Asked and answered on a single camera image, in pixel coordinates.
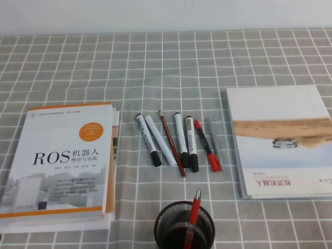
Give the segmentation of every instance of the red pen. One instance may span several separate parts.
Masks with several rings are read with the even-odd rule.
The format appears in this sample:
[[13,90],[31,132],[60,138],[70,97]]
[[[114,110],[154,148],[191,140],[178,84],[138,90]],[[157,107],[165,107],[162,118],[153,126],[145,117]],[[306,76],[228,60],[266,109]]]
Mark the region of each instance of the red pen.
[[201,205],[201,190],[198,189],[197,193],[195,195],[195,198],[192,201],[192,208],[190,212],[190,218],[189,218],[189,225],[187,228],[187,233],[185,237],[185,244],[183,246],[183,249],[190,249],[191,248],[191,242],[192,237],[195,232],[196,222],[199,215],[199,207]]
[[207,158],[209,159],[209,162],[211,164],[212,170],[214,172],[221,171],[222,166],[220,165],[220,162],[219,162],[218,158],[212,153],[212,151],[209,147],[209,143],[206,140],[206,137],[204,135],[203,129],[202,129],[201,125],[199,124],[199,121],[197,119],[195,119],[195,121],[193,123],[195,125],[195,128],[197,130],[197,133],[198,133],[199,137],[202,140],[202,143],[203,143],[204,149],[206,151]]

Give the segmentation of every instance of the orange circle sticker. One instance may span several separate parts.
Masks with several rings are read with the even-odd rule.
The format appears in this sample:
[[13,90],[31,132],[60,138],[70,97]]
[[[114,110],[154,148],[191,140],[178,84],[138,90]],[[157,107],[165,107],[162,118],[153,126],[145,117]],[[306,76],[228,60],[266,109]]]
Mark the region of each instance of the orange circle sticker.
[[79,137],[86,142],[96,141],[103,135],[104,128],[100,123],[87,123],[79,130]]

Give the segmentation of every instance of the marker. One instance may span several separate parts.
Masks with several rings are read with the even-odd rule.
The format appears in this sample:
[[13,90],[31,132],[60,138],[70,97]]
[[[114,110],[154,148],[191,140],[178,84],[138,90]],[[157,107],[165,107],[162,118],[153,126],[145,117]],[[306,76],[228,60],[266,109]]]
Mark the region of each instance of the marker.
[[211,120],[210,117],[207,118],[207,123],[209,124],[209,128],[210,128],[210,135],[211,135],[211,139],[212,139],[212,147],[214,149],[214,153],[216,153],[216,156],[219,159],[219,163],[220,163],[220,166],[222,168],[221,171],[223,171],[224,163],[223,163],[222,156],[220,154],[220,149],[219,149],[219,145],[218,145],[218,141],[217,141],[217,136],[216,136],[216,133],[214,132],[212,120]]
[[187,136],[188,136],[188,147],[189,147],[189,161],[191,165],[191,170],[193,172],[198,172],[198,157],[197,157],[197,149],[196,149],[196,140],[195,140],[195,131],[193,128],[193,119],[191,116],[186,118],[186,126],[187,126]]
[[174,118],[175,118],[176,133],[180,145],[181,163],[184,168],[189,168],[190,167],[189,154],[186,146],[185,133],[183,132],[182,116],[180,113],[175,113]]
[[147,148],[150,151],[150,155],[152,157],[152,162],[154,163],[154,166],[156,166],[156,167],[161,166],[161,161],[160,161],[158,152],[157,152],[156,147],[155,147],[155,145],[152,141],[152,137],[150,135],[148,127],[146,126],[143,115],[140,114],[140,113],[137,114],[136,115],[136,120],[137,120],[137,123],[140,126],[140,130],[141,130],[142,136],[144,138],[144,141],[147,145]]
[[212,154],[212,151],[210,149],[210,146],[209,146],[209,143],[208,141],[206,140],[206,137],[204,135],[204,132],[202,130],[202,127],[201,125],[199,124],[199,121],[197,119],[195,119],[195,128],[197,130],[197,133],[199,135],[199,137],[201,138],[201,141],[203,143],[203,147],[206,151],[206,154],[207,154],[207,158],[209,159],[210,161],[210,164],[211,164],[211,167],[212,167],[212,170],[214,172],[218,172],[218,171],[221,171],[222,170],[222,167],[220,166],[220,163],[219,163],[219,160],[218,158],[216,158],[216,156],[214,154]]
[[152,134],[154,135],[155,139],[157,140],[157,143],[159,144],[161,151],[164,153],[168,163],[170,165],[177,165],[174,157],[172,156],[171,151],[168,149],[167,144],[165,143],[164,139],[160,135],[151,116],[150,115],[145,116],[145,121],[146,121],[147,125],[150,127],[150,130],[151,130]]

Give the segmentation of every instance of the white wall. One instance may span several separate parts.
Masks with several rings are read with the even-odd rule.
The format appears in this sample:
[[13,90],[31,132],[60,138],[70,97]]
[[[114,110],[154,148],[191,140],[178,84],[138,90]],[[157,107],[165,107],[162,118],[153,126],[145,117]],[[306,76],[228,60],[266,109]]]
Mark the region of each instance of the white wall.
[[331,0],[0,0],[0,34],[332,26]]

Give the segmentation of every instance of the whiteboard marker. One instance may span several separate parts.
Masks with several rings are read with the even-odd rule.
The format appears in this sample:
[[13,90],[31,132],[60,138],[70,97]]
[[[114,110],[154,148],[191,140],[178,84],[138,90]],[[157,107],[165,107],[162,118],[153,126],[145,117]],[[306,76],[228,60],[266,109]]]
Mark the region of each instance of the whiteboard marker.
[[146,126],[143,115],[140,114],[140,113],[137,114],[136,115],[136,120],[137,120],[137,123],[140,126],[142,136],[143,136],[144,141],[147,145],[147,148],[150,152],[150,155],[152,157],[152,162],[154,163],[154,166],[156,166],[156,167],[161,166],[161,161],[160,161],[158,152],[157,152],[156,147],[155,147],[155,145],[152,141],[152,137],[150,135],[148,127]]
[[196,140],[195,140],[195,128],[193,126],[193,119],[191,116],[186,118],[187,126],[187,135],[188,135],[188,147],[189,147],[189,160],[191,164],[191,170],[193,172],[198,172],[198,157],[196,149]]
[[171,151],[168,149],[166,142],[160,135],[151,116],[150,115],[145,116],[145,121],[146,121],[147,125],[150,127],[150,130],[151,130],[152,134],[154,135],[155,139],[157,140],[157,143],[159,144],[161,151],[164,153],[168,163],[170,165],[177,165],[174,157],[172,156]]
[[175,118],[176,133],[180,145],[181,163],[184,168],[189,168],[190,167],[189,154],[186,146],[185,133],[183,132],[182,116],[180,113],[175,113],[174,118]]

